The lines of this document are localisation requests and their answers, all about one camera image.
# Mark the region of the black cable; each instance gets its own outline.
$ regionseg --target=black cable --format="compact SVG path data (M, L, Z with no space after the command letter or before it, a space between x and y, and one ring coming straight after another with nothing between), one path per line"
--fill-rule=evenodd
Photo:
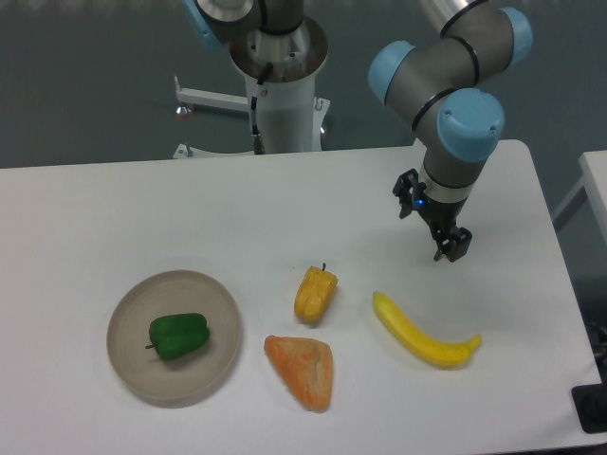
M274 70L274 65L268 62L266 64L266 68L262 71L262 74L259 76L257 80L258 87L261 87L271 76L272 71ZM255 111L257 110L257 95L254 94L250 98L250 112L251 112L251 129L254 135L259 135L259 127L257 126L257 116L255 115Z

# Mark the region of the plate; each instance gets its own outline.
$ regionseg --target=plate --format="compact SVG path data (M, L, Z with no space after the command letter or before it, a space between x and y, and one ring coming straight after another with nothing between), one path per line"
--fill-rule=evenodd
M161 316L200 313L211 331L198 350L171 361L150 344L150 323ZM242 324L234 298L217 280L176 270L155 275L131 289L107 329L107 353L118 376L146 401L188 406L215 391L238 353Z

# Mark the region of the bread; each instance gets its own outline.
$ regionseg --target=bread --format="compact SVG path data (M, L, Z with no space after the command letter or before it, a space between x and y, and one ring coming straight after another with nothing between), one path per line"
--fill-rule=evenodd
M333 388L333 354L312 338L275 337L264 344L267 357L291 393L309 410L327 410Z

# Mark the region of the yellow bell pepper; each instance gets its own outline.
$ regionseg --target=yellow bell pepper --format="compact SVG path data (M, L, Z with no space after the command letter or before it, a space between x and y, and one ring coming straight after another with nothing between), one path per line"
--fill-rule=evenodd
M295 314L305 322L318 322L338 287L338 277L331 272L311 266L305 272L295 297Z

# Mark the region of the banana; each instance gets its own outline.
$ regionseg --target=banana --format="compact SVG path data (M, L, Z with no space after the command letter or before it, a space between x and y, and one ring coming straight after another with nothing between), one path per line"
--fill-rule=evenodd
M392 335L419 358L441 368L456 367L468 361L483 340L475 335L463 343L443 343L419 330L385 294L373 293L377 317Z

